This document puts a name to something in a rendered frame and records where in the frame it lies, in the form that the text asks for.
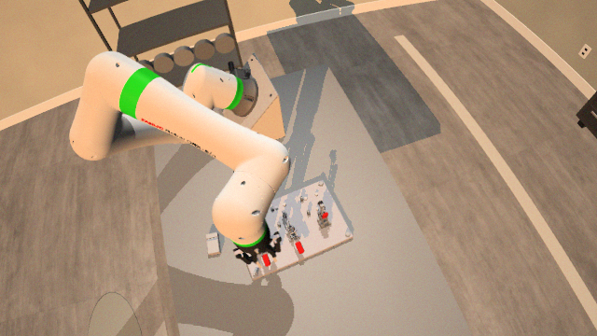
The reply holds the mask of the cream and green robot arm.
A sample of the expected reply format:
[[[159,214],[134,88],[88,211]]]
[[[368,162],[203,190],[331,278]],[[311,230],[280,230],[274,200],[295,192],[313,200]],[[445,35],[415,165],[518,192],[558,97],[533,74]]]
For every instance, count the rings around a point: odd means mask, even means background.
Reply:
[[[280,142],[213,111],[245,117],[257,103],[250,70],[228,65],[227,73],[194,64],[180,91],[131,58],[102,52],[87,66],[69,137],[75,153],[89,161],[174,143],[223,162],[234,174],[214,201],[213,222],[242,252],[259,253],[271,238],[265,217],[291,160]]]

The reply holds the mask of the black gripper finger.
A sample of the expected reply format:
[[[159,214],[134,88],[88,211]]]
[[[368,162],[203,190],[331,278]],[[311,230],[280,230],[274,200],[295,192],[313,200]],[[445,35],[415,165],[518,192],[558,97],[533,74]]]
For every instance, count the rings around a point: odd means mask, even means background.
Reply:
[[[239,248],[233,249],[236,259],[241,259],[248,265],[251,264],[251,262],[254,262],[255,264],[258,265],[259,268],[262,268],[260,260],[257,257],[257,255],[251,255],[251,257],[249,257],[246,253],[243,253],[240,249],[239,250],[238,249]]]
[[[276,252],[281,252],[281,245],[280,245],[280,243],[281,243],[281,241],[282,241],[282,238],[281,238],[281,236],[280,236],[280,233],[277,231],[277,232],[275,232],[275,233],[274,233],[274,234],[271,236],[271,239],[272,239],[272,240],[273,240],[273,242],[274,242],[274,247],[272,247],[271,245],[268,245],[268,247],[267,247],[267,249],[265,250],[265,252],[267,251],[269,254],[271,254],[271,256],[272,256],[272,258],[273,258],[274,262],[276,262],[277,260],[276,260],[276,254],[275,254],[275,253],[276,253]],[[275,244],[275,243],[276,243],[276,244]]]

